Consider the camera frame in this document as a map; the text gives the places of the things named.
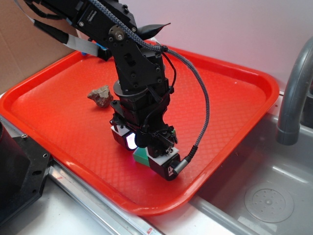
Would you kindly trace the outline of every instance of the cardboard box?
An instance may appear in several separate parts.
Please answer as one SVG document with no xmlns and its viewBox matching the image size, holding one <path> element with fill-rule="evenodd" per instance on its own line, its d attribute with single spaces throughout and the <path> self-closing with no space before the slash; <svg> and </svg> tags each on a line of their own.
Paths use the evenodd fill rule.
<svg viewBox="0 0 313 235">
<path fill-rule="evenodd" d="M 77 35 L 66 21 L 42 19 L 24 1 L 19 0 L 19 3 L 30 17 Z M 34 27 L 13 0 L 1 1 L 0 22 L 0 94 L 72 52 Z"/>
</svg>

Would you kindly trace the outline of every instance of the sink drain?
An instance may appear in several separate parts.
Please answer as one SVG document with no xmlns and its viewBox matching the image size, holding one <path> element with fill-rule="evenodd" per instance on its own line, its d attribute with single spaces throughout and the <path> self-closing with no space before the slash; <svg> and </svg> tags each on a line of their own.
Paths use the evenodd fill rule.
<svg viewBox="0 0 313 235">
<path fill-rule="evenodd" d="M 249 213 L 267 223 L 286 220 L 293 212 L 291 195 L 279 186 L 264 183 L 251 187 L 245 195 Z"/>
</svg>

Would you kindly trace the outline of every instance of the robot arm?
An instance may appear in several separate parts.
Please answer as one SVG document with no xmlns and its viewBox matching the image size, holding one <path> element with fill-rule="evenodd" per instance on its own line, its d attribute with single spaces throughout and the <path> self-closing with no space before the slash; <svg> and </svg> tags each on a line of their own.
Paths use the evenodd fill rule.
<svg viewBox="0 0 313 235">
<path fill-rule="evenodd" d="M 56 14 L 49 15 L 50 18 L 65 19 L 71 26 L 108 49 L 99 49 L 98 56 L 105 60 L 113 56 L 118 75 L 113 86 L 118 100 L 111 102 L 114 114 L 110 123 L 114 139 L 129 148 L 125 139 L 134 133 L 136 145 L 146 149 L 150 168 L 167 180 L 176 178 L 193 156 L 188 155 L 180 161 L 178 150 L 174 148 L 177 143 L 174 128 L 163 121 L 170 103 L 170 94 L 174 92 L 174 84 L 169 85 L 164 73 L 163 58 L 169 60 L 164 54 L 167 48 L 155 51 L 143 47 L 129 36 L 135 33 L 145 40 L 155 36 L 165 25 L 137 28 L 127 5 L 120 4 L 118 0 L 100 0 L 99 4 L 131 30 L 130 33 L 126 33 L 126 30 L 120 28 L 103 10 L 99 10 L 99 6 L 89 0 L 24 1 L 38 15 L 39 10 L 36 10 L 33 2 L 43 5 Z M 55 31 L 55 28 L 51 29 L 38 21 L 34 25 L 64 44 L 69 41 L 67 34 Z M 199 141 L 193 147 L 192 155 L 195 154 Z"/>
</svg>

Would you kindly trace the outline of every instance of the green block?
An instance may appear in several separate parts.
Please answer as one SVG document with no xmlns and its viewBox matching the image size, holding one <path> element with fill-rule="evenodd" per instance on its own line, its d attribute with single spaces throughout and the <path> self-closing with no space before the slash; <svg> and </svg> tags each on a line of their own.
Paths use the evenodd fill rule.
<svg viewBox="0 0 313 235">
<path fill-rule="evenodd" d="M 145 148 L 137 148 L 136 151 L 133 153 L 133 157 L 136 162 L 150 167 L 149 159 Z"/>
</svg>

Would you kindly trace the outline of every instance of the black metal bracket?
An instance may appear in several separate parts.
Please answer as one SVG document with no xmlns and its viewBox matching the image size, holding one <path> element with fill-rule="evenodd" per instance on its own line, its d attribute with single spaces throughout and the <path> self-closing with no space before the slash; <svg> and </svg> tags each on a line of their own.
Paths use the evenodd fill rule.
<svg viewBox="0 0 313 235">
<path fill-rule="evenodd" d="M 0 226 L 38 200 L 52 160 L 31 137 L 11 138 L 0 125 Z"/>
</svg>

